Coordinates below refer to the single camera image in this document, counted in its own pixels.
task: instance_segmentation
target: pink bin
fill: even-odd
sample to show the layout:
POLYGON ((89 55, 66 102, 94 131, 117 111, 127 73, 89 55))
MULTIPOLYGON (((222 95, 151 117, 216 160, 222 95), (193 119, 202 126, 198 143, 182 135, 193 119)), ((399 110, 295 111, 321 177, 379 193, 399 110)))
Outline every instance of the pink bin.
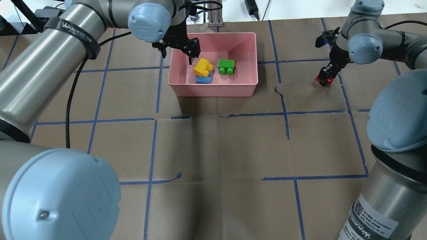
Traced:
POLYGON ((178 97, 251 97, 258 83, 257 42, 253 32, 189 33, 199 38, 200 58, 213 64, 212 82, 196 84, 193 65, 187 55, 173 49, 169 71, 169 85, 178 97), (234 60, 234 74, 220 75, 218 60, 234 60))

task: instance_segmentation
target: building block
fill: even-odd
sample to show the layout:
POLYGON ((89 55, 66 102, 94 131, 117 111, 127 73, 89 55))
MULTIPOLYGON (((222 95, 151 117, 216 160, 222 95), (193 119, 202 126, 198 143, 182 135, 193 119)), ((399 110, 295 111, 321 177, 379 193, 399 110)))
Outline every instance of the building block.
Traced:
POLYGON ((194 66, 194 74, 199 77, 208 77, 209 72, 214 69, 214 66, 206 59, 201 58, 199 62, 194 66))
POLYGON ((227 73, 228 75, 234 74, 234 60, 220 59, 218 62, 218 72, 221 75, 227 73))
POLYGON ((212 75, 212 72, 209 72, 209 76, 207 77, 196 76, 196 83, 197 84, 211 83, 212 82, 211 75, 212 75))

